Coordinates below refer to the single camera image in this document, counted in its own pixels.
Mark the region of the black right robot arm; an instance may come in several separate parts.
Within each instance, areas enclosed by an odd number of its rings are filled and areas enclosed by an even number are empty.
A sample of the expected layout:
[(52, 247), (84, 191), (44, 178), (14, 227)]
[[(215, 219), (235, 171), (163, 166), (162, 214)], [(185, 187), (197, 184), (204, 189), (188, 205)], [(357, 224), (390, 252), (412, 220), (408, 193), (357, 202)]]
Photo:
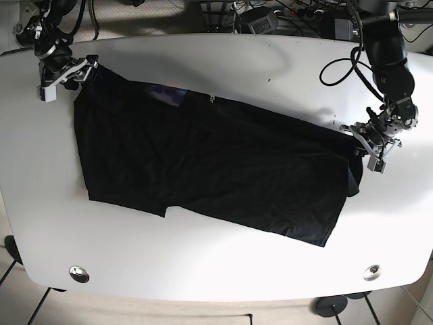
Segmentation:
[(68, 15), (76, 1), (30, 1), (27, 13), (14, 27), (20, 47), (31, 48), (39, 60), (39, 97), (43, 102), (57, 99), (57, 86), (76, 90), (81, 83), (94, 79), (98, 56), (74, 58), (70, 46), (81, 27), (87, 2), (81, 1), (78, 18), (70, 32), (59, 28), (62, 18)]

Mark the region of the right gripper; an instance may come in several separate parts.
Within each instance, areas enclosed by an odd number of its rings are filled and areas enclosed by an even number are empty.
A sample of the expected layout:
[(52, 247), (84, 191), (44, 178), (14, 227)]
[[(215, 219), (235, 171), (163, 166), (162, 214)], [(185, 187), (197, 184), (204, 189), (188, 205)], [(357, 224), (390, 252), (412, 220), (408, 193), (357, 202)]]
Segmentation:
[(67, 65), (57, 71), (52, 72), (47, 65), (39, 63), (39, 98), (43, 102), (53, 102), (57, 99), (57, 86), (63, 85), (67, 90), (77, 90), (78, 85), (93, 80), (97, 74), (99, 66), (98, 55), (88, 55), (67, 63)]

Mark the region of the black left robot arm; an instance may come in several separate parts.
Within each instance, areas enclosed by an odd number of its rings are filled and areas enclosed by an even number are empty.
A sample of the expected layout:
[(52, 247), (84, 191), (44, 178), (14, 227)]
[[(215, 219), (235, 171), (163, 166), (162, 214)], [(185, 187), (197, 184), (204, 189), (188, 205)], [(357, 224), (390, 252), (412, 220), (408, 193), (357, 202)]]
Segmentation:
[(366, 123), (342, 125), (342, 131), (351, 133), (370, 155), (368, 169), (383, 173), (387, 156), (401, 145), (394, 137), (414, 128), (418, 122), (418, 109), (411, 96), (415, 89), (413, 75), (407, 64), (407, 48), (398, 25), (397, 2), (349, 1), (357, 20), (361, 45), (354, 49), (350, 60), (363, 50), (372, 69), (373, 88), (356, 69), (362, 82), (381, 101), (381, 112), (367, 109)]

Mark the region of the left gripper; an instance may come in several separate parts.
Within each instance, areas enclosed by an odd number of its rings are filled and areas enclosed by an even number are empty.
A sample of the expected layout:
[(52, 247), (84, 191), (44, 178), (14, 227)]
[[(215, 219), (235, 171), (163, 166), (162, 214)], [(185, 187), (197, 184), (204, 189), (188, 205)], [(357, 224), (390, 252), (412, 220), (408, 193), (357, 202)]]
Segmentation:
[(384, 173), (387, 159), (391, 153), (402, 147), (401, 140), (380, 133), (368, 123), (340, 125), (340, 131), (351, 133), (369, 155), (367, 168), (370, 171)]

